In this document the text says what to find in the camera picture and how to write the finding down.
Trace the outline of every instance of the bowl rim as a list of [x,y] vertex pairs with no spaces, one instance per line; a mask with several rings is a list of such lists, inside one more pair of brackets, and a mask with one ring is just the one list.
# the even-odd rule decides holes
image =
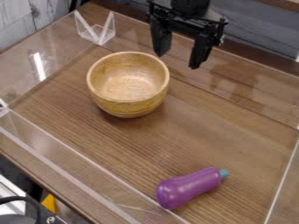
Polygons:
[[[92,74],[92,71],[93,71],[94,67],[97,66],[97,64],[98,64],[102,60],[105,60],[105,59],[108,59],[108,58],[110,58],[110,57],[113,57],[113,56],[116,56],[116,55],[118,55],[118,54],[127,54],[127,53],[143,54],[144,56],[151,57],[151,58],[152,58],[152,59],[153,59],[153,60],[163,66],[163,70],[164,70],[164,76],[165,76],[165,77],[164,77],[164,82],[163,82],[163,85],[161,85],[159,91],[156,91],[156,93],[155,93],[153,95],[148,96],[145,99],[143,99],[143,100],[140,100],[140,101],[110,99],[110,98],[105,97],[102,94],[100,94],[100,93],[94,90],[93,85],[92,85],[92,83],[90,83],[90,74]],[[109,55],[106,55],[106,56],[104,56],[102,58],[100,58],[100,59],[92,64],[90,68],[88,69],[86,83],[88,83],[88,89],[90,90],[90,92],[93,93],[93,95],[96,95],[97,97],[100,97],[101,99],[104,99],[104,100],[106,100],[106,101],[109,101],[109,102],[118,102],[118,103],[121,103],[121,102],[144,102],[144,101],[152,99],[153,97],[156,97],[156,96],[163,92],[163,90],[167,88],[168,83],[169,83],[169,76],[171,76],[171,75],[169,75],[168,67],[165,66],[164,62],[163,62],[160,59],[157,59],[152,54],[145,53],[145,52],[131,52],[131,51],[128,51],[128,52],[113,52],[113,53],[110,53]]]

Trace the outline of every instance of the purple toy eggplant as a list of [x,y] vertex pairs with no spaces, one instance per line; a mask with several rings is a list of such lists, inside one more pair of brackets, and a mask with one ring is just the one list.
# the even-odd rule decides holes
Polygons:
[[209,167],[187,176],[167,179],[156,187],[156,198],[160,206],[165,209],[180,207],[193,197],[219,186],[228,175],[227,170]]

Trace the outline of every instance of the wooden bowl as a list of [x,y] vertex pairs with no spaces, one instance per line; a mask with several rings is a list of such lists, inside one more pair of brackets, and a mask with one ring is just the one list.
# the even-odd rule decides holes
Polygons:
[[112,116],[147,115],[164,100],[169,83],[165,64],[143,52],[117,52],[88,70],[88,89],[97,106]]

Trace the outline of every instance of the yellow object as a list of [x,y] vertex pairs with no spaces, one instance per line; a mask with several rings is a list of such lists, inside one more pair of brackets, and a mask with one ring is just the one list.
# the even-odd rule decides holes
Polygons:
[[50,194],[46,196],[41,204],[53,214],[56,214],[56,201]]
[[97,106],[112,116],[144,116],[161,104],[168,90],[165,64],[143,52],[117,52],[88,70],[88,89]]

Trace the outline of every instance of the clear plastic piece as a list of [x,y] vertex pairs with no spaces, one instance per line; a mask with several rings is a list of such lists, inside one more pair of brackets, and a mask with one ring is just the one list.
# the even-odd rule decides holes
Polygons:
[[[46,171],[48,178],[54,177],[50,189],[56,191],[65,186],[58,196],[86,207],[84,215],[93,221],[102,224],[188,223],[9,108],[0,108],[0,149],[32,175],[40,176]],[[34,169],[38,163],[44,169]],[[41,181],[49,181],[46,175]]]
[[97,24],[89,26],[84,17],[74,11],[78,35],[98,46],[102,46],[116,36],[114,15],[108,13],[104,26]]

